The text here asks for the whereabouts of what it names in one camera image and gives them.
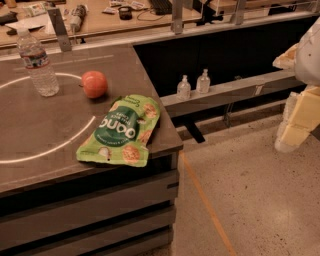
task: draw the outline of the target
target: small bottle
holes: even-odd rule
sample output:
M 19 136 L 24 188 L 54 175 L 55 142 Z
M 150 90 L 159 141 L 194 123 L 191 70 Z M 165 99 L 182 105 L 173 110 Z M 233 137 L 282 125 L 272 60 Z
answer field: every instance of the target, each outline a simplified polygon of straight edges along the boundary
M 207 93 L 210 88 L 210 77 L 208 77 L 208 69 L 204 69 L 201 76 L 197 80 L 196 90 L 199 93 Z
M 17 3 L 15 0 L 4 0 L 8 8 L 15 8 L 17 7 Z
M 186 75 L 183 75 L 182 81 L 178 84 L 177 97 L 180 100 L 187 100 L 190 98 L 191 86 L 188 83 Z
M 19 54 L 24 60 L 33 85 L 44 97 L 57 94 L 59 84 L 43 45 L 27 28 L 18 28 L 17 32 Z

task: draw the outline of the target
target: drawer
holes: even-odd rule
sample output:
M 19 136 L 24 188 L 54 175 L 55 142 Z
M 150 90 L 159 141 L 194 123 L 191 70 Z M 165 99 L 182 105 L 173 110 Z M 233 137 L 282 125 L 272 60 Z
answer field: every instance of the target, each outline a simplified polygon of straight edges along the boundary
M 128 241 L 114 248 L 101 248 L 82 256 L 132 256 L 142 252 L 170 244 L 173 240 L 173 230 L 171 227 L 164 227 L 159 230 L 149 232 L 143 236 Z
M 177 170 L 4 216 L 1 250 L 142 209 L 177 196 Z
M 122 248 L 124 245 L 129 246 L 133 240 L 139 240 L 144 234 L 172 225 L 175 215 L 175 207 L 168 206 L 27 253 L 35 256 L 73 256 L 100 248 Z

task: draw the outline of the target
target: bottle cap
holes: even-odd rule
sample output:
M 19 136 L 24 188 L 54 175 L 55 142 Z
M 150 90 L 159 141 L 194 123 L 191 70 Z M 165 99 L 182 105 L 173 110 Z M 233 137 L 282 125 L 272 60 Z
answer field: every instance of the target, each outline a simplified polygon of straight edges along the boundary
M 26 36 L 30 34 L 29 29 L 27 28 L 17 28 L 17 33 L 18 36 Z

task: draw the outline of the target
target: white curved line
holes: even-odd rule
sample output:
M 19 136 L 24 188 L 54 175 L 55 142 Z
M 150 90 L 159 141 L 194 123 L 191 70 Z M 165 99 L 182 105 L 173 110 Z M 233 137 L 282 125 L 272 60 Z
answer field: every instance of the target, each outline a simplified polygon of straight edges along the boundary
M 70 77 L 74 77 L 74 78 L 77 78 L 77 79 L 81 79 L 80 76 L 77 76 L 77 75 L 72 75 L 72 74 L 68 74 L 68 73 L 56 73 L 56 75 L 59 75 L 59 76 L 70 76 Z M 29 79 L 30 77 L 29 76 L 25 76 L 25 77 L 22 77 L 22 78 L 19 78 L 19 79 L 16 79 L 16 80 L 13 80 L 13 81 L 10 81 L 8 83 L 5 83 L 3 85 L 0 86 L 0 89 L 6 87 L 6 86 L 9 86 L 11 84 L 14 84 L 16 82 L 20 82 L 20 81 L 23 81 L 23 80 L 26 80 L 26 79 Z M 35 159 L 35 158 L 38 158 L 38 157 L 41 157 L 41 156 L 44 156 L 44 155 L 48 155 L 64 146 L 66 146 L 67 144 L 71 143 L 74 139 L 76 139 L 77 137 L 79 137 L 92 123 L 93 121 L 95 120 L 95 116 L 93 116 L 89 122 L 85 125 L 85 127 L 83 127 L 77 134 L 75 134 L 73 137 L 71 137 L 68 141 L 60 144 L 59 146 L 53 148 L 53 149 L 50 149 L 46 152 L 43 152 L 43 153 L 40 153 L 40 154 L 37 154 L 37 155 L 34 155 L 34 156 L 29 156 L 29 157 L 25 157 L 25 158 L 19 158 L 19 159 L 14 159 L 14 160 L 0 160 L 0 164 L 12 164 L 12 163 L 19 163 L 19 162 L 24 162 L 24 161 L 28 161 L 28 160 L 32 160 L 32 159 Z
M 41 156 L 44 156 L 44 155 L 48 155 L 64 146 L 66 146 L 67 144 L 71 143 L 74 139 L 76 139 L 77 137 L 79 137 L 81 135 L 81 133 L 83 133 L 92 123 L 93 121 L 96 119 L 95 116 L 93 116 L 90 121 L 86 124 L 85 127 L 83 127 L 77 134 L 75 134 L 73 137 L 71 137 L 68 141 L 60 144 L 59 146 L 53 148 L 53 149 L 50 149 L 46 152 L 43 152 L 43 153 L 40 153 L 40 154 L 37 154 L 37 155 L 34 155 L 34 156 L 29 156 L 29 157 L 25 157 L 25 158 L 19 158 L 19 159 L 14 159 L 14 160 L 1 160 L 0 161 L 0 164 L 12 164 L 12 163 L 19 163 L 19 162 L 24 162 L 24 161 L 28 161 L 28 160 L 32 160 L 32 159 L 35 159 L 35 158 L 38 158 L 38 157 L 41 157 Z
M 74 78 L 77 78 L 77 79 L 81 79 L 80 76 L 77 76 L 77 75 L 72 75 L 72 74 L 68 74 L 68 73 L 56 73 L 56 75 L 58 76 L 70 76 L 70 77 L 74 77 Z M 23 80 L 26 80 L 26 79 L 30 79 L 30 76 L 24 76 L 24 77 L 21 77 L 21 78 L 18 78 L 16 80 L 12 80 L 8 83 L 5 83 L 3 85 L 0 86 L 0 89 L 6 87 L 6 86 L 9 86 L 11 84 L 14 84 L 14 83 L 17 83 L 17 82 L 20 82 L 20 81 L 23 81 Z

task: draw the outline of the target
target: orange ball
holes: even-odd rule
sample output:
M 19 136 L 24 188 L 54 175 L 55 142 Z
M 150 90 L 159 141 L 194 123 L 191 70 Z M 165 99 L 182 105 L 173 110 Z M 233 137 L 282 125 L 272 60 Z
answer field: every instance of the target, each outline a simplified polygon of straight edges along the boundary
M 81 77 L 84 93 L 88 98 L 101 97 L 108 90 L 108 82 L 105 75 L 99 71 L 88 71 Z

